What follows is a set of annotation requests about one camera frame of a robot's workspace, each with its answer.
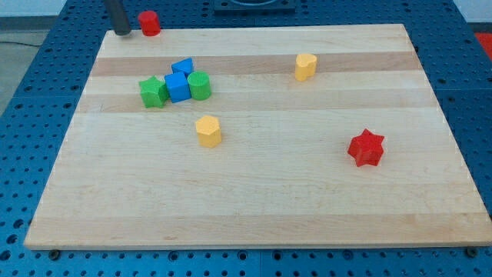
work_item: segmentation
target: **toy block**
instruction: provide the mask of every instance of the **toy block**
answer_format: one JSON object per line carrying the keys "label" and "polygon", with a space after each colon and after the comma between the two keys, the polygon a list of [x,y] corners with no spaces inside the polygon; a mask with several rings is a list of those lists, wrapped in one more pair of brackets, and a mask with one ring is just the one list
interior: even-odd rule
{"label": "toy block", "polygon": [[164,82],[155,76],[138,83],[140,85],[140,96],[145,108],[164,107],[164,102],[169,99],[168,89]]}
{"label": "toy block", "polygon": [[196,71],[188,76],[191,97],[195,100],[205,100],[210,97],[210,79],[207,72]]}
{"label": "toy block", "polygon": [[352,138],[348,154],[354,157],[357,167],[362,165],[377,166],[384,153],[381,145],[383,140],[384,136],[375,135],[365,129],[361,135]]}
{"label": "toy block", "polygon": [[194,124],[198,133],[198,142],[201,146],[214,148],[222,142],[221,126],[218,118],[205,115]]}
{"label": "toy block", "polygon": [[191,98],[190,87],[183,72],[173,73],[164,77],[171,102],[176,103]]}
{"label": "toy block", "polygon": [[154,11],[141,12],[138,15],[138,22],[140,22],[141,32],[145,36],[155,36],[161,32],[159,17]]}
{"label": "toy block", "polygon": [[317,56],[299,54],[295,59],[295,78],[302,82],[316,73]]}
{"label": "toy block", "polygon": [[186,58],[180,62],[171,65],[173,73],[183,72],[184,76],[188,77],[193,72],[193,60]]}

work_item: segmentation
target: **green block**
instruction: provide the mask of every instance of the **green block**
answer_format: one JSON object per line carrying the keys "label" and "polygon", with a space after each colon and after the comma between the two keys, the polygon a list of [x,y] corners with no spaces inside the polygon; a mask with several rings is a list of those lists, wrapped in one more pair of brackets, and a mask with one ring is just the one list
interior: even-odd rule
{"label": "green block", "polygon": [[152,76],[138,84],[140,85],[140,96],[145,108],[164,107],[164,102],[169,99],[169,92],[165,82],[159,81],[155,76]]}
{"label": "green block", "polygon": [[210,79],[207,72],[195,71],[188,75],[191,97],[195,100],[205,100],[210,97]]}

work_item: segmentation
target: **red star block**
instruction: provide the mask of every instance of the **red star block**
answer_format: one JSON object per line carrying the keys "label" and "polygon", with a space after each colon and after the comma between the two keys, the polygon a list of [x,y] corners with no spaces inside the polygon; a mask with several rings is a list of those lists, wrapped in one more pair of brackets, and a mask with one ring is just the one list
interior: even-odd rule
{"label": "red star block", "polygon": [[348,154],[354,157],[357,167],[362,165],[376,166],[384,152],[381,145],[383,140],[384,136],[375,135],[364,129],[361,135],[352,139]]}

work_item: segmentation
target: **blue pegboard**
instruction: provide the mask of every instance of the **blue pegboard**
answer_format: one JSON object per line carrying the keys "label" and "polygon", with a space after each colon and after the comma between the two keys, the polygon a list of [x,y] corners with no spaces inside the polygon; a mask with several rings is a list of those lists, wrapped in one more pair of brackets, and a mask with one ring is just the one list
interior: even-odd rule
{"label": "blue pegboard", "polygon": [[[492,64],[451,0],[297,0],[294,13],[215,15],[213,2],[125,1],[164,28],[403,23],[492,213]],[[109,20],[99,0],[68,0],[0,118],[0,277],[492,275],[492,248],[68,252],[22,242]]]}

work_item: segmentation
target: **blue block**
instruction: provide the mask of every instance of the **blue block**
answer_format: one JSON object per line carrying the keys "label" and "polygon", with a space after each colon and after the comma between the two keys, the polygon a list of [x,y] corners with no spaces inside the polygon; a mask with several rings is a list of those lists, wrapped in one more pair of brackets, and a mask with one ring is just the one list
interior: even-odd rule
{"label": "blue block", "polygon": [[171,102],[176,103],[191,98],[188,80],[183,72],[173,73],[164,76],[168,87]]}
{"label": "blue block", "polygon": [[188,77],[193,72],[193,60],[186,58],[180,62],[171,65],[173,73],[183,72],[185,77]]}

